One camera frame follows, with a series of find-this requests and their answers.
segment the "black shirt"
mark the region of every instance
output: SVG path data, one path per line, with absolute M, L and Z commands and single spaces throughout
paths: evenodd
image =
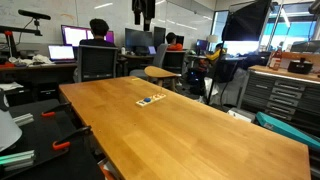
M 107 42 L 104 39 L 83 39 L 80 41 L 80 45 L 116 47 L 113 43 Z

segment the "laptop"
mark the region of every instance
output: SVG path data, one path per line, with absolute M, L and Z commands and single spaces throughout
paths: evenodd
M 157 54 L 156 49 L 154 48 L 154 46 L 149 46 L 148 49 L 149 49 L 149 55 L 150 56 L 154 56 L 154 55 Z
M 49 46 L 50 60 L 55 64 L 76 62 L 72 46 Z

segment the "dark hair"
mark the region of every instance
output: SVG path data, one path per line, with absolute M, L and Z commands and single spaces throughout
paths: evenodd
M 109 26 L 103 19 L 92 19 L 90 21 L 92 33 L 98 36 L 105 36 L 109 31 Z
M 166 36 L 168 44 L 172 43 L 172 41 L 176 38 L 177 36 L 173 32 L 168 33 Z
M 221 47 L 222 47 L 222 43 L 219 43 L 219 44 L 216 45 L 216 48 L 221 49 Z

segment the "chair backrest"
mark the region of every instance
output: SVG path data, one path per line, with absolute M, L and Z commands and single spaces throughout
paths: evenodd
M 116 77 L 118 49 L 102 46 L 79 46 L 78 82 Z
M 157 54 L 153 59 L 153 63 L 152 63 L 153 66 L 162 68 L 163 59 L 166 54 L 167 48 L 168 48 L 168 44 L 161 44 L 158 47 Z
M 176 74 L 183 74 L 185 51 L 167 51 L 163 60 L 163 69 Z

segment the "drawer handle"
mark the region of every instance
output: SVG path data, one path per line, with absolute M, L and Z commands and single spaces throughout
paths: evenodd
M 274 101 L 278 102 L 278 103 L 283 103 L 283 104 L 288 104 L 288 105 L 293 105 L 293 102 L 288 102 L 282 99 L 278 99 L 278 98 L 273 98 Z
M 283 95 L 283 96 L 288 96 L 288 97 L 297 97 L 296 94 L 290 94 L 290 93 L 285 93 L 285 92 L 282 92 L 282 91 L 276 91 L 276 94 L 279 94 L 279 95 Z
M 279 107 L 276 107 L 276 106 L 271 106 L 271 109 L 277 110 L 277 111 L 280 111 L 280 112 L 284 112 L 284 113 L 290 113 L 289 110 L 286 110 L 286 109 L 283 109 L 283 108 L 279 108 Z
M 258 88 L 262 88 L 262 89 L 268 89 L 268 87 L 267 86 L 262 86 L 262 85 L 256 85 L 256 87 L 258 87 Z
M 272 115 L 272 116 L 275 116 L 275 117 L 282 118 L 282 119 L 288 119 L 286 116 L 282 116 L 282 115 L 279 115 L 279 114 L 276 114 L 276 113 L 273 113 L 273 112 L 269 112 L 269 114 Z
M 279 86 L 284 87 L 284 88 L 289 88 L 289 89 L 300 90 L 299 86 L 292 86 L 292 85 L 287 85 L 287 84 L 283 84 L 283 83 L 279 83 Z

